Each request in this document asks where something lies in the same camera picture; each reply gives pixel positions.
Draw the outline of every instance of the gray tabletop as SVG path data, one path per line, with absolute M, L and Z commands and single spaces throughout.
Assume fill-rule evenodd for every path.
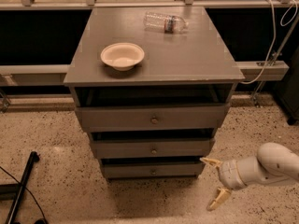
M 182 34 L 145 29 L 146 11 L 178 15 L 189 23 Z M 145 59 L 130 71 L 104 65 L 101 51 L 130 42 Z M 239 82 L 243 75 L 203 7 L 97 7 L 93 9 L 65 77 L 66 86 Z

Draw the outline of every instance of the drawer handle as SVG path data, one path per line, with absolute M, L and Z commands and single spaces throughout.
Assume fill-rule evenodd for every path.
M 150 120 L 150 122 L 151 122 L 152 124 L 157 124 L 158 121 L 159 121 L 159 120 L 158 120 L 155 116 L 152 117 L 151 120 Z

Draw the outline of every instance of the black stand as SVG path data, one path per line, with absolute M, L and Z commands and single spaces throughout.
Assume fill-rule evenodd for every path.
M 34 163 L 38 161 L 39 161 L 39 157 L 37 153 L 31 152 L 24 173 L 22 175 L 20 184 L 18 183 L 18 184 L 0 185 L 0 200 L 13 200 L 13 203 L 10 207 L 10 211 L 7 217 L 6 224 L 14 223 L 30 173 L 32 171 Z

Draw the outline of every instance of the speckled floor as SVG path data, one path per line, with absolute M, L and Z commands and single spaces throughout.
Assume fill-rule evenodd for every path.
M 271 98 L 256 108 L 247 95 L 235 95 L 208 157 L 229 160 L 253 155 L 265 142 L 278 142 L 299 154 L 299 125 L 289 126 Z M 249 186 L 236 191 L 213 212 L 206 205 L 221 183 L 206 167 L 198 179 L 118 180 L 107 183 L 80 129 L 71 100 L 13 105 L 0 115 L 0 165 L 21 178 L 32 150 L 40 155 L 28 188 L 49 223 L 299 223 L 299 186 Z M 0 173 L 0 183 L 11 183 Z M 5 223 L 11 202 L 0 202 Z M 41 215 L 28 193 L 17 219 L 33 224 Z

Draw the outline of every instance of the white robotic arm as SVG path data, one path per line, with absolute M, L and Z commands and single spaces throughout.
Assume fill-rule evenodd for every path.
M 201 161 L 213 165 L 219 173 L 224 188 L 208 207 L 216 209 L 227 200 L 232 190 L 244 189 L 250 184 L 268 186 L 290 185 L 299 182 L 299 156 L 276 143 L 266 143 L 259 147 L 257 156 L 243 160 L 217 161 L 202 158 Z

